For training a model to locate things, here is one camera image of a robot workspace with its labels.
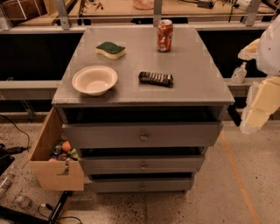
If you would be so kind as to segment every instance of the sponge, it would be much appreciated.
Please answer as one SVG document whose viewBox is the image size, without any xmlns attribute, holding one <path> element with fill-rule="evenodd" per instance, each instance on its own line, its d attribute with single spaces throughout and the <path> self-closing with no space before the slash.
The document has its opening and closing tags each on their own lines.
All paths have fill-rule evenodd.
<svg viewBox="0 0 280 224">
<path fill-rule="evenodd" d="M 112 42 L 104 42 L 95 48 L 95 52 L 103 54 L 111 60 L 118 60 L 125 54 L 125 47 Z"/>
</svg>

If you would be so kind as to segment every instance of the soda can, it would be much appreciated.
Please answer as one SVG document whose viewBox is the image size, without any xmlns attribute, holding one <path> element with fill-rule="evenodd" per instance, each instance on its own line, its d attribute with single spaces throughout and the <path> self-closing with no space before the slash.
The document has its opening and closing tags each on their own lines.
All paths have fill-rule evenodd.
<svg viewBox="0 0 280 224">
<path fill-rule="evenodd" d="M 157 25 L 157 50 L 165 53 L 172 49 L 173 24 L 170 19 L 162 19 Z"/>
</svg>

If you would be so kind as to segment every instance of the paper bowl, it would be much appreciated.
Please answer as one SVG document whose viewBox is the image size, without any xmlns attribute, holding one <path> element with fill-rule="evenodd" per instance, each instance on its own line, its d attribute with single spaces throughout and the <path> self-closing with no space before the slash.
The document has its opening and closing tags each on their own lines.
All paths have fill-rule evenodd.
<svg viewBox="0 0 280 224">
<path fill-rule="evenodd" d="M 84 94 L 103 95 L 117 81 L 117 73 L 107 66 L 89 66 L 81 69 L 72 79 L 73 87 Z"/>
</svg>

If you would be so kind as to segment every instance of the floor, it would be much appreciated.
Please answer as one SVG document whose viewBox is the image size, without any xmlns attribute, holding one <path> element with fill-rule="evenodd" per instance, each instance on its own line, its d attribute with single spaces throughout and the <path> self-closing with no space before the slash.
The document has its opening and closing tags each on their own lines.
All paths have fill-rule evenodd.
<svg viewBox="0 0 280 224">
<path fill-rule="evenodd" d="M 38 134 L 44 115 L 34 122 L 11 120 L 28 133 L 31 143 Z M 0 143 L 6 147 L 25 146 L 27 137 L 12 124 L 0 119 Z M 195 176 L 187 193 L 95 194 L 87 186 L 68 198 L 61 217 L 77 217 L 84 224 L 205 224 L 205 223 L 280 223 L 280 121 L 269 121 L 261 131 L 246 135 L 231 121 L 224 121 L 223 131 Z M 34 214 L 37 207 L 55 207 L 62 192 L 43 191 L 31 167 L 25 164 L 27 152 L 15 155 L 10 166 L 17 171 L 14 183 L 0 200 L 0 205 Z M 33 208 L 22 210 L 19 195 L 28 196 Z M 50 214 L 40 208 L 44 216 Z M 0 223 L 12 223 L 0 220 Z M 59 219 L 57 223 L 79 223 L 75 218 Z"/>
</svg>

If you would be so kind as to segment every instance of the gray drawer cabinet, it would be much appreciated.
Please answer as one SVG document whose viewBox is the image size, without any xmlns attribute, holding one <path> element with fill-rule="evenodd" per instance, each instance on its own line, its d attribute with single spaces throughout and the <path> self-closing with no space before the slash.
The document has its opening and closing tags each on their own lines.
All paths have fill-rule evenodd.
<svg viewBox="0 0 280 224">
<path fill-rule="evenodd" d="M 96 193 L 188 191 L 234 103 L 195 29 L 175 26 L 176 45 L 168 53 L 157 51 L 155 31 L 141 25 L 86 29 L 53 97 Z M 119 60 L 95 54 L 93 46 L 108 39 L 125 43 Z M 118 73 L 117 84 L 98 97 L 71 84 L 78 71 L 94 65 Z M 141 71 L 172 73 L 174 86 L 139 84 Z"/>
</svg>

